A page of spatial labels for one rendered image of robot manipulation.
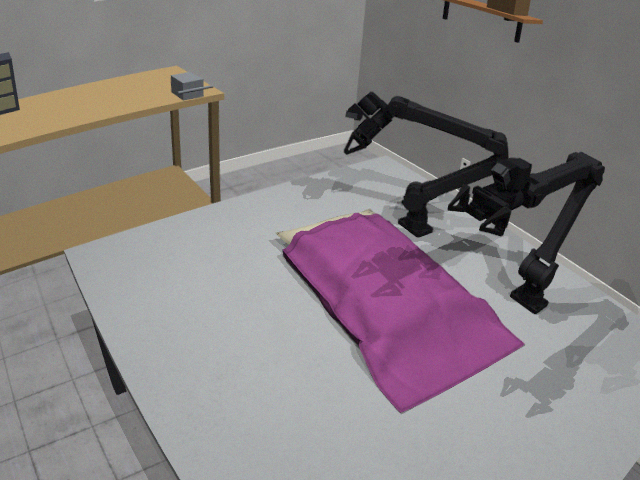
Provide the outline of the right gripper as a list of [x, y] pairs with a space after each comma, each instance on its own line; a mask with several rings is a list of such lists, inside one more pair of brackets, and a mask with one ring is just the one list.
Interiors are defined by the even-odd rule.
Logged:
[[[375, 123], [375, 124], [376, 124], [376, 123]], [[377, 128], [377, 126], [378, 126], [378, 125], [376, 124], [376, 126], [375, 126], [375, 127], [373, 127], [373, 128], [372, 128], [372, 129], [371, 129], [371, 130], [366, 134], [370, 139], [372, 139], [373, 137], [375, 137], [375, 136], [376, 136], [376, 135], [377, 135], [377, 134], [382, 130], [380, 127], [378, 127], [378, 128]], [[362, 149], [364, 149], [364, 148], [367, 148], [367, 146], [368, 146], [370, 143], [372, 143], [372, 141], [371, 141], [367, 136], [366, 136], [366, 137], [364, 136], [364, 135], [365, 135], [365, 133], [364, 133], [364, 132], [359, 128], [359, 127], [358, 127], [356, 130], [354, 130], [354, 131], [355, 131], [358, 135], [357, 135], [355, 132], [354, 132], [354, 133], [352, 132], [353, 134], [351, 134], [352, 136], [350, 136], [351, 138], [349, 138], [350, 140], [348, 140], [349, 142], [347, 143], [347, 145], [346, 145], [346, 147], [345, 147], [345, 149], [344, 149], [344, 153], [345, 153], [346, 155], [351, 154], [351, 153], [356, 152], [356, 151], [359, 151], [359, 150], [362, 150]], [[364, 135], [363, 135], [363, 134], [364, 134]], [[363, 140], [363, 138], [364, 138], [365, 140]], [[351, 149], [353, 149], [353, 150], [351, 150], [351, 149], [349, 149], [349, 147], [350, 147], [350, 145], [351, 145], [351, 143], [352, 143], [353, 139], [354, 139], [354, 140], [355, 140], [359, 145], [358, 145], [358, 146], [356, 146], [356, 147], [354, 147], [354, 148], [351, 148]], [[367, 139], [367, 140], [366, 140], [366, 139]], [[349, 151], [348, 151], [348, 149], [349, 149]]]

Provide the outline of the cream pillow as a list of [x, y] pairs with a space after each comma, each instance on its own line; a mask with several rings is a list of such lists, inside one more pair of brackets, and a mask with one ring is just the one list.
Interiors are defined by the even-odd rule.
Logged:
[[[300, 228], [296, 228], [296, 229], [292, 229], [292, 230], [288, 230], [288, 231], [276, 232], [276, 234], [277, 234], [277, 235], [278, 235], [278, 236], [279, 236], [283, 241], [285, 241], [288, 245], [290, 245], [290, 243], [291, 243], [291, 241], [292, 241], [292, 239], [293, 239], [294, 235], [295, 235], [297, 232], [299, 232], [299, 231], [309, 231], [309, 230], [311, 230], [311, 229], [313, 229], [313, 228], [315, 228], [315, 227], [317, 227], [317, 226], [319, 226], [319, 225], [321, 225], [321, 224], [323, 224], [323, 223], [325, 223], [325, 222], [327, 222], [327, 221], [335, 221], [335, 220], [338, 220], [338, 219], [341, 219], [341, 218], [350, 217], [350, 216], [352, 216], [353, 214], [354, 214], [354, 213], [352, 213], [352, 214], [346, 214], [346, 215], [341, 215], [341, 216], [338, 216], [338, 217], [334, 217], [334, 218], [330, 218], [330, 219], [327, 219], [327, 220], [324, 220], [324, 221], [318, 222], [318, 223], [316, 223], [316, 224], [307, 225], [307, 226], [304, 226], [304, 227], [300, 227]], [[374, 213], [371, 209], [367, 209], [367, 210], [365, 210], [365, 211], [360, 212], [359, 214], [361, 214], [361, 215], [372, 215], [372, 214], [376, 214], [376, 213]]]

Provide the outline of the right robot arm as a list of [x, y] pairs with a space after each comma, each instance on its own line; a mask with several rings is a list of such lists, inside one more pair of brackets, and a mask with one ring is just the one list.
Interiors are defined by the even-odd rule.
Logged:
[[[408, 104], [403, 104], [403, 102]], [[371, 114], [371, 118], [374, 122], [357, 106], [359, 106], [368, 116]], [[373, 115], [379, 108], [381, 109]], [[428, 210], [425, 210], [426, 204], [430, 200], [452, 190], [458, 189], [462, 184], [468, 185], [491, 176], [491, 169], [496, 165], [496, 162], [498, 160], [509, 158], [507, 147], [508, 142], [503, 133], [492, 130], [491, 135], [491, 129], [482, 128], [429, 109], [401, 96], [393, 97], [387, 106], [387, 104], [374, 92], [370, 92], [364, 97], [362, 102], [360, 100], [357, 104], [354, 103], [353, 106], [346, 111], [345, 117], [360, 121], [363, 115], [368, 119], [366, 118], [366, 122], [364, 122], [364, 120], [364, 123], [362, 122], [363, 124], [361, 123], [362, 125], [360, 124], [361, 126], [359, 125], [360, 127], [358, 127], [365, 134], [375, 127], [376, 124], [378, 125], [377, 128], [380, 127], [383, 129], [392, 121], [392, 118], [397, 117], [402, 120], [406, 119], [433, 127], [476, 143], [486, 150], [494, 152], [494, 155], [485, 160], [435, 180], [426, 181], [426, 184], [412, 182], [408, 185], [405, 196], [403, 196], [404, 199], [401, 203], [409, 212], [406, 217], [398, 220], [398, 224], [418, 238], [433, 232], [433, 227], [427, 224]]]

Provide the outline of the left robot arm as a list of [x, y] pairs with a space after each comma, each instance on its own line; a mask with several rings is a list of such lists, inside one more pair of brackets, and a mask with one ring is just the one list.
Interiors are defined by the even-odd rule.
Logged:
[[[543, 290], [550, 285], [559, 267], [555, 263], [557, 253], [588, 196], [601, 185], [605, 167], [583, 152], [574, 152], [568, 155], [566, 163], [543, 172], [531, 173], [531, 168], [532, 164], [521, 158], [499, 160], [491, 169], [494, 183], [483, 189], [509, 203], [514, 210], [521, 205], [534, 208], [548, 194], [576, 182], [545, 241], [537, 250], [532, 249], [519, 267], [518, 274], [526, 280], [526, 285], [522, 284], [522, 288], [519, 286], [510, 294], [516, 302], [537, 314], [549, 303], [543, 298]], [[550, 266], [538, 260], [539, 257]]]

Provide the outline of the magenta pillowcase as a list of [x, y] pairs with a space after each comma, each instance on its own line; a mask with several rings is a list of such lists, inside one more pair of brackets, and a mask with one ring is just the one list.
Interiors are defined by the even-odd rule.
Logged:
[[379, 214], [299, 231], [282, 250], [400, 413], [525, 345], [485, 299]]

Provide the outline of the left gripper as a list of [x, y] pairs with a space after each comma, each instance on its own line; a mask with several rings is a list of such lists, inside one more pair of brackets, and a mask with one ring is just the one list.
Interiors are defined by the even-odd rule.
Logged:
[[[473, 188], [472, 202], [469, 202], [469, 191], [470, 186], [463, 184], [456, 197], [449, 203], [447, 210], [466, 212], [479, 221], [486, 219], [486, 221], [480, 225], [479, 231], [500, 237], [503, 236], [511, 215], [510, 205], [480, 186]], [[453, 206], [457, 201], [459, 201], [459, 203]], [[487, 228], [486, 226], [490, 223], [493, 223], [495, 227]]]

